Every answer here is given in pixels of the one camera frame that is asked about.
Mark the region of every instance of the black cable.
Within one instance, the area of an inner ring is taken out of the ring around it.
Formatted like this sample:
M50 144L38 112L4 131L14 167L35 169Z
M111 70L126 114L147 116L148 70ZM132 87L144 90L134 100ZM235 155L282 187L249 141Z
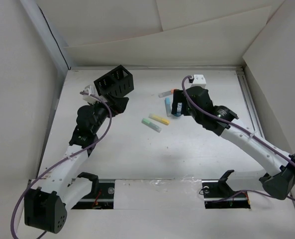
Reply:
M63 55L63 53L62 53L62 51L61 51L61 49L60 49L60 46L59 46L59 44L58 44L58 42L57 42L57 39L54 37L54 35L53 35L53 33L52 33L52 30L51 30L51 27L49 26L49 23L48 23L48 21L47 21L45 15L44 15L42 9L41 9L39 6L38 6L38 8L40 9L40 12L41 12L41 14L43 15L43 18L44 18L44 20L46 21L46 23L47 23L47 25L48 25L49 31L50 31L50 33L51 33L51 35L52 35L54 41L56 42L56 44L57 44L57 46L58 46L58 48L59 48L59 51L60 51L60 53L61 53L61 55L62 55L62 57L63 57L63 59L64 59L66 65L67 65L67 67L68 67L68 70L71 70L71 67L69 67L69 65L68 65L68 63L67 63L67 61L66 61L66 58L64 57L64 55Z

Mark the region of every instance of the green marker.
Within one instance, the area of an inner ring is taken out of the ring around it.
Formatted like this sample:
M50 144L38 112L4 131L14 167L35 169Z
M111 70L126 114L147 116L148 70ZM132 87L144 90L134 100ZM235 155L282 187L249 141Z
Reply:
M142 123L147 125L148 127L152 128L153 130L157 131L158 133L162 130L159 126L155 125L154 123L150 122L148 119L142 119Z

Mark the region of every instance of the white tabletop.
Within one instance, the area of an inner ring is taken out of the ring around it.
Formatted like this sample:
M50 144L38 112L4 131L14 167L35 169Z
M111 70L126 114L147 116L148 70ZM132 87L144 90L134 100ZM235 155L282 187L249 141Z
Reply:
M41 172L60 160L66 151L76 126L77 110L86 104L79 92L107 71L68 73ZM113 118L110 132L81 168L101 179L128 179L115 182L114 209L71 210L62 231L44 238L295 238L295 209L290 200L250 193L251 210L204 208L198 194L199 179L219 178L228 169L236 170L238 175L262 169L235 145L206 131L192 117L170 118L169 126L156 122L163 129L160 133L141 123L149 113L166 116L165 98L158 98L159 93L181 89L186 75L204 74L214 104L229 107L252 127L236 72L195 68L129 71L134 76L135 90L128 94L127 109ZM259 175L254 177L258 182ZM36 238L40 233L24 225L21 217L19 238Z

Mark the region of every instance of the yellow marker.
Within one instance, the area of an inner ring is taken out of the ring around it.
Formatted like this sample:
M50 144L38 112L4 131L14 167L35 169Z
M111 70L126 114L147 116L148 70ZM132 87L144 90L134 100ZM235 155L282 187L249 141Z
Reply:
M159 123L163 123L165 125L169 125L169 120L168 119L164 119L160 116L157 116L155 114L149 114L148 118L151 118L152 120L156 120Z

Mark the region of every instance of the black basket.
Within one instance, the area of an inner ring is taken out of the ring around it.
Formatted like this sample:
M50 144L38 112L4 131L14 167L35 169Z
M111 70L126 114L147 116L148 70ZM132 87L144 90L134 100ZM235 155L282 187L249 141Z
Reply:
M94 81L99 96L124 97L134 90L133 75L122 65Z

